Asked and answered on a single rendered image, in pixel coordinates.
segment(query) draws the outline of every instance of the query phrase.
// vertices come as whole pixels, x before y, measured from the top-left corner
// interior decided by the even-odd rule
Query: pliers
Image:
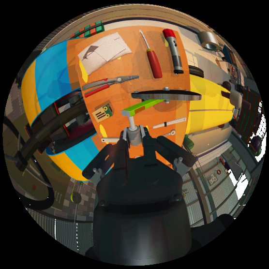
[[[95,87],[95,86],[98,86],[88,92],[85,93],[85,98],[101,91],[101,90],[104,90],[104,89],[107,89],[109,88],[109,86],[115,84],[115,83],[122,83],[124,81],[127,81],[127,80],[131,80],[131,79],[136,79],[136,78],[139,78],[138,75],[129,75],[129,76],[118,76],[116,78],[112,78],[112,79],[102,79],[102,80],[98,80],[98,81],[95,81],[95,82],[91,82],[89,84],[86,84],[84,86],[82,86],[82,90],[87,90],[89,88],[92,88],[92,87]]]

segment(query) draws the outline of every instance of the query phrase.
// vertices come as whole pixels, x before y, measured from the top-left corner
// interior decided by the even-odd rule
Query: yellow spot
[[[82,73],[82,79],[84,80],[84,82],[87,82],[88,81],[88,74],[87,74],[81,60],[79,60],[79,67],[80,67],[80,70]]]
[[[104,127],[100,124],[100,132],[103,137],[107,137]]]

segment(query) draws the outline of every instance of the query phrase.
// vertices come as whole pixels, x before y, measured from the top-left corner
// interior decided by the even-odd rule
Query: orange table top
[[[142,30],[150,49],[153,49],[157,55],[163,74],[162,78],[154,78],[153,76],[147,56],[148,48],[139,30]],[[182,68],[184,71],[184,74],[174,74],[171,51],[169,46],[165,46],[163,30],[164,28],[151,26],[122,27],[98,33],[83,40],[75,46],[76,66],[79,74],[79,84],[81,88],[85,84],[105,78],[112,79],[118,76],[127,75],[139,76],[138,79],[111,85],[109,88],[95,93],[94,95],[91,95],[87,98],[84,97],[84,94],[91,89],[82,91],[82,95],[84,97],[90,118],[100,140],[103,137],[100,128],[101,130],[104,128],[107,137],[119,137],[121,131],[123,131],[125,127],[130,126],[128,117],[123,116],[121,111],[141,102],[140,99],[132,98],[131,93],[134,91],[162,90],[164,87],[169,87],[170,90],[186,89],[190,91],[190,73],[188,61],[181,38],[178,32],[174,31],[177,39],[179,54],[181,57]],[[100,38],[115,32],[119,33],[132,53],[126,54],[120,59],[106,63],[104,66],[90,74],[88,76],[87,83],[85,83],[82,79],[82,74],[79,68],[79,57],[77,55],[83,49],[96,42]],[[92,113],[107,103],[110,104],[113,115],[98,123],[93,117]],[[168,104],[165,102],[160,102],[135,115],[134,122],[137,126],[147,126],[149,134],[153,138],[169,133],[174,129],[176,130],[176,134],[169,135],[166,138],[170,139],[177,145],[182,146],[188,122],[189,108],[190,101],[171,100]],[[185,122],[153,129],[154,125],[182,117],[186,117],[187,120]],[[129,155],[130,158],[143,156],[144,152],[142,144],[137,147],[130,146]],[[169,164],[169,162],[167,162],[157,152],[156,157],[164,164]]]

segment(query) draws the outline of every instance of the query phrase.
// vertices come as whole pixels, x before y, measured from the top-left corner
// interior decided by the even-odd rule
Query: screwdriver
[[[148,54],[149,63],[150,63],[154,78],[163,77],[162,70],[161,70],[161,67],[160,67],[160,64],[159,64],[159,61],[157,59],[155,51],[153,49],[149,48],[148,42],[146,41],[142,31],[139,30],[139,32],[142,34],[142,36],[147,44],[147,47],[148,47],[147,54]]]

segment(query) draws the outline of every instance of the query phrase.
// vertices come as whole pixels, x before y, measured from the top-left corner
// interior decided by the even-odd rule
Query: lime green lever
[[[132,117],[132,116],[138,114],[139,112],[144,111],[145,109],[147,109],[155,104],[158,104],[162,101],[164,101],[164,100],[149,99],[147,101],[143,101],[141,103],[138,103],[136,105],[133,105],[131,107],[128,107],[128,108],[122,110],[121,114],[123,116]]]

